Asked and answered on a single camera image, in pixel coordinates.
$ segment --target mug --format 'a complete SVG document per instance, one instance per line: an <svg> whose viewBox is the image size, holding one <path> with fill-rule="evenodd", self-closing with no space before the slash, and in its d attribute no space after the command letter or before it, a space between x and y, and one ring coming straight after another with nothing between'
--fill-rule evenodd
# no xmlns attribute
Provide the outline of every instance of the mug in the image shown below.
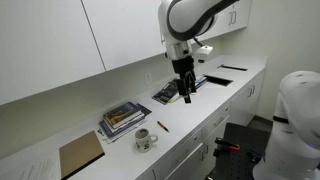
<svg viewBox="0 0 320 180"><path fill-rule="evenodd" d="M158 141L157 135L150 135L148 129L139 129L136 134L136 145L140 152L147 152L152 148L153 143Z"/></svg>

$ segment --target power outlet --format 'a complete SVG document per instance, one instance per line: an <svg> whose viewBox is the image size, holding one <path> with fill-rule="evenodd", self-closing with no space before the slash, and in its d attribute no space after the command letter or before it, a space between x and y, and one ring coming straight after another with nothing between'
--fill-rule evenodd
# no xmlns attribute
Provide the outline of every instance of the power outlet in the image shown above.
<svg viewBox="0 0 320 180"><path fill-rule="evenodd" d="M150 84L152 82L151 73L146 73L144 75L144 79L146 80L147 84Z"/></svg>

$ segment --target drawer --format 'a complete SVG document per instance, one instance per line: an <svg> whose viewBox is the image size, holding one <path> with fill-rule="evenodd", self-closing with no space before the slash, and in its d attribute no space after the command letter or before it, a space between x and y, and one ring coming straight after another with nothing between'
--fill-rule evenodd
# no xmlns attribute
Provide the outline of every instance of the drawer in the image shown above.
<svg viewBox="0 0 320 180"><path fill-rule="evenodd" d="M201 144L201 130L199 129L186 140L176 151L163 160L155 169L157 180L166 179L189 155Z"/></svg>
<svg viewBox="0 0 320 180"><path fill-rule="evenodd" d="M206 139L225 119L228 118L230 104L216 113L202 128L202 139Z"/></svg>

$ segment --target cable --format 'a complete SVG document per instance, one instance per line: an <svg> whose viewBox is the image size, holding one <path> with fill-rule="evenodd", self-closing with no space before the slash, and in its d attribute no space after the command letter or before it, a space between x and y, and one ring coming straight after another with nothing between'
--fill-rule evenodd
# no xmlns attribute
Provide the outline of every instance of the cable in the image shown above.
<svg viewBox="0 0 320 180"><path fill-rule="evenodd" d="M196 37L193 38L193 40L200 46L203 47L204 45L201 44L201 42L198 41L198 39Z"/></svg>

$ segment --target cardboard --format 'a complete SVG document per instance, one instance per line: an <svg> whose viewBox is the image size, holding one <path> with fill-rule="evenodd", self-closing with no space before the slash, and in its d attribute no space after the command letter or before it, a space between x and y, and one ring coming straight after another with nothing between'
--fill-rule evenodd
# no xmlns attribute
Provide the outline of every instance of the cardboard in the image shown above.
<svg viewBox="0 0 320 180"><path fill-rule="evenodd" d="M59 149L61 179L68 179L104 155L94 131L64 145Z"/></svg>

